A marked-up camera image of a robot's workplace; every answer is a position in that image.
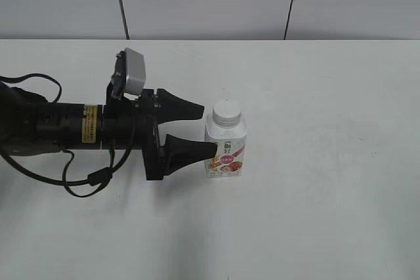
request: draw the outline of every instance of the white table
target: white table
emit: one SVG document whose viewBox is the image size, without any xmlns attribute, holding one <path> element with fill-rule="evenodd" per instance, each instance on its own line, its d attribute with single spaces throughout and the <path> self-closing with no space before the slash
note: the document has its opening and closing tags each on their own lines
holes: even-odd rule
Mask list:
<svg viewBox="0 0 420 280">
<path fill-rule="evenodd" d="M 2 160 L 0 279 L 420 278 L 419 41 L 0 41 L 1 73 L 47 73 L 62 102 L 103 104 L 125 47 L 145 55 L 147 87 L 207 111 L 242 104 L 242 177 L 208 179 L 197 163 L 147 182 L 135 151 L 83 200 Z M 67 158 L 19 161 L 57 178 Z M 107 163 L 76 152 L 69 176 Z"/>
</svg>

